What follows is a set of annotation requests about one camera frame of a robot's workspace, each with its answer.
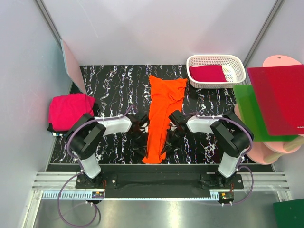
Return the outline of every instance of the white basket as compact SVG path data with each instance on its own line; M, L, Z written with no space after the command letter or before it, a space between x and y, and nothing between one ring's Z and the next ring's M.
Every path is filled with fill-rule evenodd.
M204 65L222 65L227 82L199 82L194 80L189 67ZM241 60L232 55L196 55L187 59L187 74L190 84L197 89L222 89L232 88L233 85L241 83L246 78L246 73Z

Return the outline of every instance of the orange dress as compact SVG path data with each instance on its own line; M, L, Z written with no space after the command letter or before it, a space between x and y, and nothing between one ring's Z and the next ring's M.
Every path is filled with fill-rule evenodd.
M149 113L148 157L142 161L148 164L160 164L166 158L161 151L166 142L169 128L169 115L175 110L181 112L187 79L162 80L150 76L151 106Z

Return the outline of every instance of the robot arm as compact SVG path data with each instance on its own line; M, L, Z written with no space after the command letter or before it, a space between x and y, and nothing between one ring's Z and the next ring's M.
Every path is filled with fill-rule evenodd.
M66 142L70 140L71 135L85 123L100 117L92 117L90 114L84 114L73 128L65 135ZM114 133L128 133L132 137L133 147L141 155L145 156L144 149L147 145L148 135L144 132L143 126L149 124L148 116L142 113L127 114L124 117L112 120L101 120L90 123L83 127L71 139L70 148L77 155L84 173L89 180L95 182L98 175L101 175L101 168L95 158L96 148L103 136Z
M250 134L251 139L254 138L251 131L233 112L229 111L222 117L241 125ZM167 142L163 152L170 153L174 151L174 145L177 144L177 141L189 132L212 133L218 141L219 149L223 152L223 157L218 167L219 173L223 179L228 179L236 172L244 152L250 145L248 136L242 130L225 120L215 119L216 117L202 117L204 119L199 119L193 116L186 118L179 111L175 111L169 118L175 126L168 130ZM234 128L234 131L231 133L227 128Z

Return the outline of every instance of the white wall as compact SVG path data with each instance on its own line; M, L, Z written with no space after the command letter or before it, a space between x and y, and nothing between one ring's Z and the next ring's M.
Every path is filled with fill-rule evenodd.
M43 0L81 65L244 60L275 0Z
M302 0L285 1L248 67L261 67L272 55L286 55L304 63L303 9ZM285 172L293 199L304 198L304 147L279 158L275 166Z
M67 94L71 81L34 1L0 5L0 226L17 228L53 143L46 130L49 103Z

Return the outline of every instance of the black marble table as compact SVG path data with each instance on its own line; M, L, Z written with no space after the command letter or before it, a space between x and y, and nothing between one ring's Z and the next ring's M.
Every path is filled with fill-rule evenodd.
M128 66L81 66L87 94L96 98L99 116L124 114L134 104L138 110L149 113L151 86L149 75L163 79L187 78L185 65L128 65ZM79 93L75 85L71 93ZM201 112L205 115L224 114L233 110L235 97L232 89L186 88L183 112ZM212 134L187 135L179 150L171 154L166 164L213 164L220 163L222 154ZM99 143L96 158L100 164L139 164L142 157L131 149L130 139L124 133L106 136ZM58 137L50 160L51 164L73 164L62 137Z

